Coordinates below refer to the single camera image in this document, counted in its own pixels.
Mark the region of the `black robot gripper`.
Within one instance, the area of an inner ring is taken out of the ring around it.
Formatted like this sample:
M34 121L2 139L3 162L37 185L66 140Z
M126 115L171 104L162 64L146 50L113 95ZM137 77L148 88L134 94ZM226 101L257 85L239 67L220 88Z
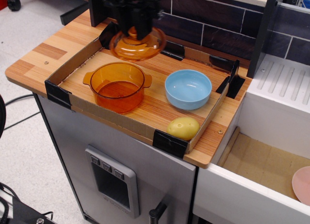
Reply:
M125 36L136 27L137 39L144 39L153 26L152 18L160 18L163 10L160 6L161 0L103 0L104 6L110 8ZM140 12L134 22L134 10Z

